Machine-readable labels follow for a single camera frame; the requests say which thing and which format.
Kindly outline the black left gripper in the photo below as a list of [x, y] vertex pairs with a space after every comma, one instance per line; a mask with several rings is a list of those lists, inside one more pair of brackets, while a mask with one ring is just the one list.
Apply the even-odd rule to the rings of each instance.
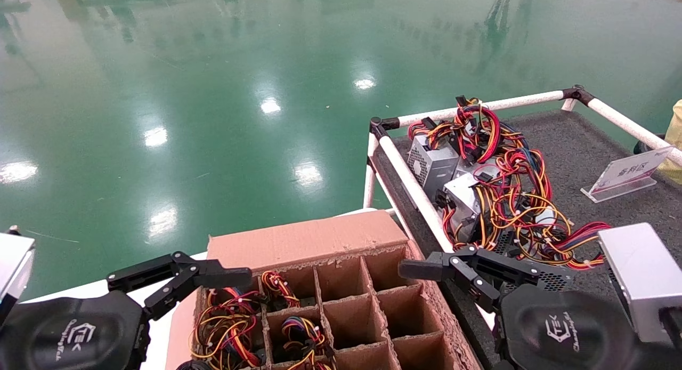
[[[110, 293], [101, 297], [20, 303], [2, 326], [1, 368], [139, 369], [150, 342], [149, 321], [200, 287], [246, 286], [252, 278], [249, 268], [224, 268], [217, 259], [175, 252], [110, 273]], [[124, 294], [166, 279], [144, 307]]]

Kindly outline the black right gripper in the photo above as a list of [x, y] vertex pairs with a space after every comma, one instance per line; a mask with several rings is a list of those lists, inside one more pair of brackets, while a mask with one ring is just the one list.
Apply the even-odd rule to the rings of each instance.
[[[497, 369], [680, 369], [680, 351], [641, 341], [615, 304], [577, 291], [541, 290], [538, 269], [492, 251], [467, 245], [403, 259], [399, 276], [450, 280], [485, 312], [497, 312]], [[487, 278], [522, 286], [501, 299]]]

